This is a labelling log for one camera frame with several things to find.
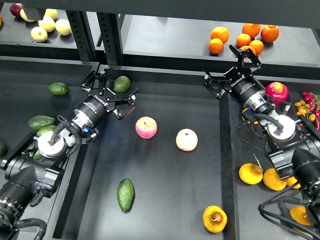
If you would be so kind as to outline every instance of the robotic arm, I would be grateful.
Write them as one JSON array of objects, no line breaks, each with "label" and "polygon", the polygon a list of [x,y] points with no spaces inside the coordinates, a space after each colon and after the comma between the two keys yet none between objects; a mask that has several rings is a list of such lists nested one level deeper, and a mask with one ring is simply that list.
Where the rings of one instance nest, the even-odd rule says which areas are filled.
[{"label": "robotic arm", "polygon": [[[72,120],[63,118],[55,130],[37,137],[31,132],[1,163],[7,183],[0,189],[0,240],[16,239],[19,229],[39,226],[35,239],[41,240],[47,224],[35,218],[20,220],[28,205],[37,206],[50,198],[60,186],[64,165],[81,144],[93,142],[96,127],[109,114],[122,120],[136,107],[135,94],[116,96],[106,87],[111,69],[92,71],[81,83],[88,95],[74,109]],[[93,88],[98,81],[98,88]],[[33,158],[39,151],[40,160]]]},{"label": "robotic arm", "polygon": [[[273,98],[266,94],[264,86],[253,76],[253,72],[260,69],[261,62],[250,49],[238,51],[232,45],[229,48],[238,58],[237,66],[217,77],[211,76],[203,68],[206,73],[203,85],[217,99],[229,93],[238,105],[244,108],[244,119],[250,121],[250,128],[255,136],[266,141],[265,155],[279,177],[286,179],[294,176],[301,185],[302,200],[291,196],[279,197],[286,189],[261,204],[258,208],[260,214],[270,222],[303,238],[320,240],[320,132],[303,115],[299,115],[296,120],[287,116],[291,103],[282,101],[285,104],[284,109],[276,108]],[[251,60],[250,68],[245,67],[245,58]],[[262,134],[255,130],[255,123],[261,126]],[[264,206],[271,203],[278,203],[282,216],[264,210]],[[304,205],[311,226],[305,227],[295,222],[285,203]],[[269,219],[266,215],[282,220],[287,226]],[[294,230],[293,226],[315,238],[308,238]]]}]

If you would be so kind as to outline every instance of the red berry cluster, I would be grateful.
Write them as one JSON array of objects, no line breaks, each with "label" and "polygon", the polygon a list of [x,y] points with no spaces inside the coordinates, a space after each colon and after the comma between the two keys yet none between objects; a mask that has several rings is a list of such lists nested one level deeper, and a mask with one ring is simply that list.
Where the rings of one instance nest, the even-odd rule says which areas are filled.
[{"label": "red berry cluster", "polygon": [[294,105],[297,107],[297,115],[303,114],[310,122],[314,122],[316,129],[320,132],[320,100],[318,96],[309,91],[302,92],[303,100],[300,100]]}]

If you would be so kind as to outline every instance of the pink apple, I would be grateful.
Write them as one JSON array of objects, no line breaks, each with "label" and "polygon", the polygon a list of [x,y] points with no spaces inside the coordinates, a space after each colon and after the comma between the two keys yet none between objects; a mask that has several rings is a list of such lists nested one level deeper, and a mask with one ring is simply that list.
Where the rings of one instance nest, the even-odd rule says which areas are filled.
[{"label": "pink apple", "polygon": [[141,138],[150,139],[157,132],[157,123],[152,117],[143,116],[136,121],[135,130]]},{"label": "pink apple", "polygon": [[193,130],[185,128],[178,132],[175,142],[179,149],[188,152],[196,148],[198,137]]},{"label": "pink apple", "polygon": [[274,104],[281,104],[281,101],[285,101],[289,97],[289,91],[286,85],[280,82],[272,82],[265,87],[265,93],[275,98]]}]

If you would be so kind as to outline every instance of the apple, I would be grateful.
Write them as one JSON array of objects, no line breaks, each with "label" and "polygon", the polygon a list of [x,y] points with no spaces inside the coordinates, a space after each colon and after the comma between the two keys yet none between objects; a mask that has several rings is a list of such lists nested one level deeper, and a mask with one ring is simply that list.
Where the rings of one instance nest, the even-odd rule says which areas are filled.
[{"label": "apple", "polygon": [[36,26],[31,30],[31,37],[37,43],[43,43],[48,39],[48,33],[42,27]]},{"label": "apple", "polygon": [[289,96],[289,91],[286,85],[280,82],[272,82],[265,88],[265,93],[271,96],[274,100],[274,104],[279,105],[281,101],[285,101]]},{"label": "apple", "polygon": [[193,130],[185,128],[178,132],[175,138],[175,143],[182,151],[192,151],[198,144],[198,137]]},{"label": "apple", "polygon": [[55,22],[55,29],[62,36],[67,36],[71,33],[71,26],[68,20],[60,19]]},{"label": "apple", "polygon": [[136,133],[143,139],[152,138],[157,132],[157,122],[149,116],[143,116],[135,123]]},{"label": "apple", "polygon": [[23,18],[23,20],[25,20],[26,22],[32,23],[32,22],[35,21],[35,20],[28,19],[28,18],[27,18],[27,15],[26,15],[26,13],[25,13],[25,10],[23,10],[23,9],[21,9],[20,15],[21,15],[21,17]]},{"label": "apple", "polygon": [[18,17],[18,18],[21,18],[21,15],[20,15],[21,9],[22,9],[22,3],[13,3],[13,4],[11,4],[11,6],[9,7],[10,13],[11,13],[13,16]]},{"label": "apple", "polygon": [[48,8],[45,10],[44,15],[52,18],[53,20],[56,20],[58,16],[58,11],[56,9]]},{"label": "apple", "polygon": [[43,20],[38,21],[39,27],[43,28],[47,33],[52,32],[56,28],[55,21],[49,16],[43,16]]}]

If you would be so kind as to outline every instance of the yellow apple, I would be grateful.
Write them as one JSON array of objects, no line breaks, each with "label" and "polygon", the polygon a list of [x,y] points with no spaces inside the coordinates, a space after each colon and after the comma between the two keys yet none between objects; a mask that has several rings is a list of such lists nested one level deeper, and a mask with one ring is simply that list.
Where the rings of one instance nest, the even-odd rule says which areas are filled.
[{"label": "yellow apple", "polygon": [[60,33],[62,36],[67,36],[71,33],[71,26],[68,20],[60,19],[55,22],[55,29]]},{"label": "yellow apple", "polygon": [[198,137],[193,130],[185,128],[178,132],[175,143],[182,151],[192,151],[198,144]]},{"label": "yellow apple", "polygon": [[44,16],[43,20],[38,21],[38,23],[39,27],[43,28],[47,33],[52,32],[56,28],[55,21],[49,16]]},{"label": "yellow apple", "polygon": [[48,8],[45,10],[44,15],[52,18],[53,20],[56,20],[58,16],[58,11],[56,9]]},{"label": "yellow apple", "polygon": [[31,19],[28,19],[28,18],[27,18],[27,15],[26,15],[24,9],[21,9],[20,15],[21,15],[21,17],[23,18],[23,20],[25,20],[26,22],[32,23],[32,22],[35,21],[35,20],[31,20]]},{"label": "yellow apple", "polygon": [[43,43],[48,39],[48,33],[42,27],[36,26],[31,30],[31,37],[37,43]]},{"label": "yellow apple", "polygon": [[143,139],[152,138],[157,132],[157,122],[149,116],[143,116],[135,123],[136,133]]}]

